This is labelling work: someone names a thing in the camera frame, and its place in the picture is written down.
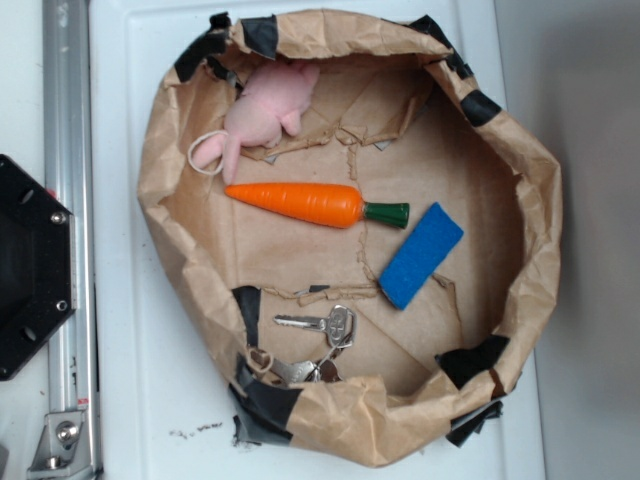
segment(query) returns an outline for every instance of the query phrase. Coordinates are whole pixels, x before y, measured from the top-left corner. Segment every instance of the metal rail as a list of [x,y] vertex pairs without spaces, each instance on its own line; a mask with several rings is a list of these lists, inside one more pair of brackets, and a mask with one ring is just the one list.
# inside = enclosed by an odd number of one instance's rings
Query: metal rail
[[[38,467],[45,465],[49,477],[79,480],[94,478],[102,467],[93,262],[88,0],[43,0],[43,24],[45,186],[55,191],[58,200],[75,217],[72,271],[76,311],[49,341],[51,413],[28,478],[45,478]],[[50,430],[58,431],[59,435],[62,425],[57,424],[56,419],[73,412],[78,412],[74,418],[81,423],[77,425],[81,432],[77,436],[79,445],[74,449],[83,453],[73,458],[75,465],[63,465],[59,458],[53,458],[56,455],[45,448],[43,442],[55,443]],[[38,458],[38,455],[49,457]]]

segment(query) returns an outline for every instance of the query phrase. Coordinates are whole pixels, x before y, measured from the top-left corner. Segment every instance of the blue sponge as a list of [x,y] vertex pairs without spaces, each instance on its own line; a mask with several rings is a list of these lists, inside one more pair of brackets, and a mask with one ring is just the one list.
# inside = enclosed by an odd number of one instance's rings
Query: blue sponge
[[462,229],[434,203],[380,276],[380,286],[404,310],[462,238]]

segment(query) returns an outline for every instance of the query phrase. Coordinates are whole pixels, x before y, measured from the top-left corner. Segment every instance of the toy carrot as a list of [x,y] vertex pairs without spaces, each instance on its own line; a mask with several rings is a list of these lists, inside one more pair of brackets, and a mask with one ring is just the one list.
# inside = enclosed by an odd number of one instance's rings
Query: toy carrot
[[251,183],[231,185],[225,193],[271,212],[329,227],[347,228],[363,218],[406,228],[408,203],[368,203],[347,185]]

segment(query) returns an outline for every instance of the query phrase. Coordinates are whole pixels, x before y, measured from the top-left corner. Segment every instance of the black hexagonal plate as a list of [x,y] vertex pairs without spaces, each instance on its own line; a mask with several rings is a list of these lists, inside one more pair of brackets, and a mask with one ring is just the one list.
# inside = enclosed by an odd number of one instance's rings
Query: black hexagonal plate
[[11,379],[73,312],[72,221],[0,155],[0,381]]

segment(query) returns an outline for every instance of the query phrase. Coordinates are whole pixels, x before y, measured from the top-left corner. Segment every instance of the pink plush toy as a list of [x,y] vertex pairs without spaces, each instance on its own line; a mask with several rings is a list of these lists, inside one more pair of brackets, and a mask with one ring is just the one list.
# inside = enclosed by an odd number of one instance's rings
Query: pink plush toy
[[[224,130],[193,142],[188,155],[191,166],[209,175],[222,170],[224,182],[233,183],[241,146],[273,148],[282,138],[282,128],[291,136],[300,133],[300,117],[311,105],[319,75],[316,65],[300,61],[270,62],[256,69],[227,112]],[[202,170],[221,155],[215,171]]]

